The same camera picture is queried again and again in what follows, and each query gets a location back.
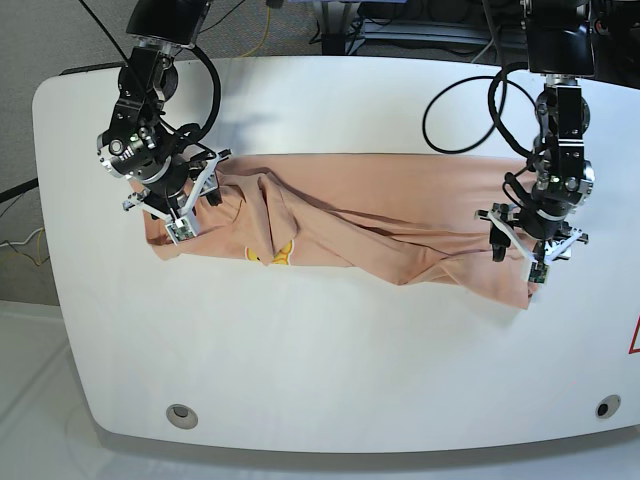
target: metal bracket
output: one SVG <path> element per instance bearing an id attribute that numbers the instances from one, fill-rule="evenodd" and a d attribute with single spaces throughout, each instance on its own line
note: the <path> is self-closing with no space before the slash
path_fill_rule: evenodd
<path id="1" fill-rule="evenodd" d="M 498 214 L 493 210 L 487 212 L 483 218 L 489 220 L 501 232 L 503 232 L 509 240 L 515 245 L 516 249 L 524 258 L 521 278 L 525 282 L 545 283 L 551 262 L 558 259 L 568 259 L 571 257 L 571 245 L 583 238 L 583 231 L 579 228 L 572 229 L 571 235 L 563 240 L 554 240 L 545 245 L 544 260 L 539 262 L 534 253 L 527 248 L 522 239 L 516 234 L 513 228 L 504 222 Z"/>
<path id="2" fill-rule="evenodd" d="M 189 193 L 187 197 L 187 201 L 178 211 L 172 211 L 170 214 L 167 214 L 146 204 L 144 200 L 150 193 L 150 190 L 146 188 L 142 192 L 129 195 L 127 200 L 122 202 L 122 207 L 125 211 L 129 211 L 134 207 L 140 207 L 151 215 L 164 220 L 165 229 L 176 245 L 190 238 L 195 238 L 200 233 L 200 224 L 193 212 L 196 201 L 199 197 L 205 196 L 219 188 L 215 169 L 220 161 L 226 160 L 227 158 L 227 156 L 216 154 L 214 158 L 203 160 L 203 162 L 206 162 L 206 166 L 198 174 L 191 193 Z"/>

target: round hole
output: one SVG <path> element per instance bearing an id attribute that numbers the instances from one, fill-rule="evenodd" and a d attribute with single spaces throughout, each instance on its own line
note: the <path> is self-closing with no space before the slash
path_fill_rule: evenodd
<path id="1" fill-rule="evenodd" d="M 175 427 L 189 430 L 198 424 L 196 412 L 185 405 L 171 405 L 167 408 L 167 420 Z"/>
<path id="2" fill-rule="evenodd" d="M 609 406 L 606 403 L 601 403 L 598 405 L 598 416 L 604 417 L 609 411 Z"/>
<path id="3" fill-rule="evenodd" d="M 185 407 L 173 407 L 173 413 L 175 413 L 180 418 L 187 418 L 189 415 L 189 410 Z"/>
<path id="4" fill-rule="evenodd" d="M 596 417 L 599 420 L 606 420 L 611 418 L 620 408 L 622 400 L 618 395 L 609 395 L 604 400 L 598 403 L 596 407 Z"/>

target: red warning sign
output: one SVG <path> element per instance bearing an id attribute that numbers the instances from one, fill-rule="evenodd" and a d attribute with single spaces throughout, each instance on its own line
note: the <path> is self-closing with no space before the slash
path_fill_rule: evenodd
<path id="1" fill-rule="evenodd" d="M 633 334 L 633 340 L 631 340 L 631 347 L 629 347 L 629 354 L 640 353 L 640 336 L 638 335 L 638 330 L 640 330 L 640 318 L 638 318 L 636 331 Z"/>

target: fabric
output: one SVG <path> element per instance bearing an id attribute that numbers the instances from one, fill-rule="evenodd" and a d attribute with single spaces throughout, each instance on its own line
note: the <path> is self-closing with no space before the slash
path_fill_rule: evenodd
<path id="1" fill-rule="evenodd" d="M 218 165 L 223 203 L 198 200 L 201 234 L 174 245 L 145 213 L 162 259 L 182 253 L 269 265 L 359 267 L 396 285 L 442 282 L 526 308 L 514 249 L 492 261 L 478 209 L 505 200 L 520 162 L 446 155 L 276 155 Z"/>

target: printed graphic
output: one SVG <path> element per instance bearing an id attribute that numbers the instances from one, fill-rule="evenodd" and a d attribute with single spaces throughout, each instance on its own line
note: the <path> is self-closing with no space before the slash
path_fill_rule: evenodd
<path id="1" fill-rule="evenodd" d="M 638 337 L 638 330 L 640 330 L 640 318 L 638 318 L 636 331 L 633 334 L 633 340 L 631 340 L 631 347 L 629 347 L 629 355 L 631 355 L 632 353 L 640 353 L 640 338 Z"/>
<path id="2" fill-rule="evenodd" d="M 291 240 L 276 254 L 271 264 L 291 265 L 290 260 L 291 260 L 291 254 L 293 253 L 294 246 L 295 246 L 295 243 L 293 240 Z M 252 262 L 260 261 L 260 258 L 258 258 L 258 255 L 256 255 L 256 253 L 248 247 L 244 249 L 244 256 L 247 260 L 251 260 Z"/>

